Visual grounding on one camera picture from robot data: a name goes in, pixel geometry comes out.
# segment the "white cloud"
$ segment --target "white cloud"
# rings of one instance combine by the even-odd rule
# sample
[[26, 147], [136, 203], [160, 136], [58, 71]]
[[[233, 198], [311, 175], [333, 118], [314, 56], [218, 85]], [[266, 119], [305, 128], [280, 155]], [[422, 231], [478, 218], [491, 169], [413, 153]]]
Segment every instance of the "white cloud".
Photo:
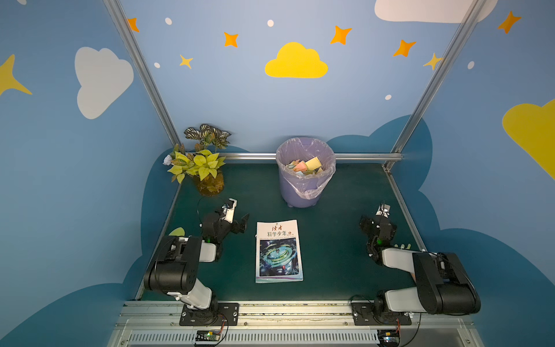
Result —
[[77, 106], [88, 119], [100, 116], [133, 82], [133, 67], [108, 48], [81, 47], [75, 54], [81, 84]]
[[[374, 12], [390, 22], [461, 23], [473, 0], [376, 0]], [[497, 0], [486, 0], [478, 16], [481, 21]]]

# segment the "white flower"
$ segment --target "white flower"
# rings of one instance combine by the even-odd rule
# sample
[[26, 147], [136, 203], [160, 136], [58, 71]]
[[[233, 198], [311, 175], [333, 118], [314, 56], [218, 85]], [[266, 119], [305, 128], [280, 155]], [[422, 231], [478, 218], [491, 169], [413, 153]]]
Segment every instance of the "white flower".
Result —
[[171, 161], [172, 161], [172, 157], [171, 155], [166, 155], [166, 157], [164, 158], [164, 165], [171, 165]]

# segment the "magazine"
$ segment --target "magazine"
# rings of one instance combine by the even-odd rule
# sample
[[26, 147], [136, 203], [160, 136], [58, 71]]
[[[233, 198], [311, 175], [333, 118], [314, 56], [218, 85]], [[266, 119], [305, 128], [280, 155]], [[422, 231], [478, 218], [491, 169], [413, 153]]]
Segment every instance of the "magazine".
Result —
[[296, 220], [256, 224], [256, 283], [302, 281]]

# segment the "star decal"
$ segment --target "star decal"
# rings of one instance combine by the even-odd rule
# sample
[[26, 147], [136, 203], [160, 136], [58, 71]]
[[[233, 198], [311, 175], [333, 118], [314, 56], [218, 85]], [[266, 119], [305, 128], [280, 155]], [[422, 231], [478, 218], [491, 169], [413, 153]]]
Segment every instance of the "star decal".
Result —
[[341, 29], [340, 27], [335, 26], [335, 36], [331, 40], [330, 44], [334, 44], [336, 42], [345, 44], [347, 40], [347, 34], [349, 33], [349, 31], [351, 31], [351, 29]]
[[192, 58], [191, 58], [191, 59], [185, 59], [185, 58], [183, 58], [183, 56], [181, 56], [181, 59], [182, 59], [183, 61], [181, 62], [181, 64], [179, 64], [179, 66], [181, 66], [181, 65], [187, 65], [187, 66], [189, 67], [189, 69], [190, 69], [190, 68], [191, 68], [191, 65], [190, 65], [189, 63], [190, 63], [191, 60], [193, 60], [193, 59], [192, 59]]
[[497, 29], [503, 29], [505, 30], [505, 34], [509, 34], [509, 31], [511, 30], [511, 27], [513, 26], [513, 24], [518, 22], [521, 18], [522, 17], [513, 16], [513, 11], [510, 11], [509, 15], [507, 16], [507, 19], [505, 19], [505, 21], [501, 23], [501, 25]]
[[434, 53], [432, 60], [430, 60], [429, 62], [427, 62], [423, 66], [428, 66], [429, 65], [429, 66], [432, 67], [432, 70], [435, 70], [436, 69], [436, 64], [439, 63], [441, 59], [443, 59], [443, 58], [437, 58], [436, 54]]
[[408, 57], [408, 52], [411, 49], [411, 47], [414, 46], [415, 43], [416, 42], [406, 43], [404, 40], [401, 40], [401, 45], [399, 46], [399, 49], [397, 50], [397, 52], [395, 52], [393, 56], [396, 57], [398, 55], [402, 55], [402, 56]]
[[137, 19], [136, 18], [127, 19], [127, 21], [129, 22], [129, 26], [131, 27], [131, 30], [140, 33], [139, 28], [137, 28]]
[[9, 56], [2, 66], [0, 66], [0, 95], [8, 89], [17, 89], [20, 92], [31, 94], [20, 82], [13, 76], [13, 63], [16, 61], [14, 54]]
[[239, 36], [239, 34], [235, 34], [235, 35], [230, 35], [228, 33], [224, 33], [224, 34], [225, 34], [224, 47], [227, 47], [227, 46], [237, 47], [237, 36]]

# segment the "trash can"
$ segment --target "trash can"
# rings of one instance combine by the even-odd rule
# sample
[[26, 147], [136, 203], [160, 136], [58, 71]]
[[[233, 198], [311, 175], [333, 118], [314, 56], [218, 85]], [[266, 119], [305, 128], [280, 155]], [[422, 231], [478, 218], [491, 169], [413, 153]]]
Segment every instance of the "trash can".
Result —
[[[318, 157], [323, 172], [299, 176], [287, 167], [293, 160], [308, 161]], [[327, 143], [308, 137], [289, 139], [276, 152], [279, 167], [281, 196], [289, 207], [310, 207], [316, 205], [322, 191], [335, 173], [335, 153]]]

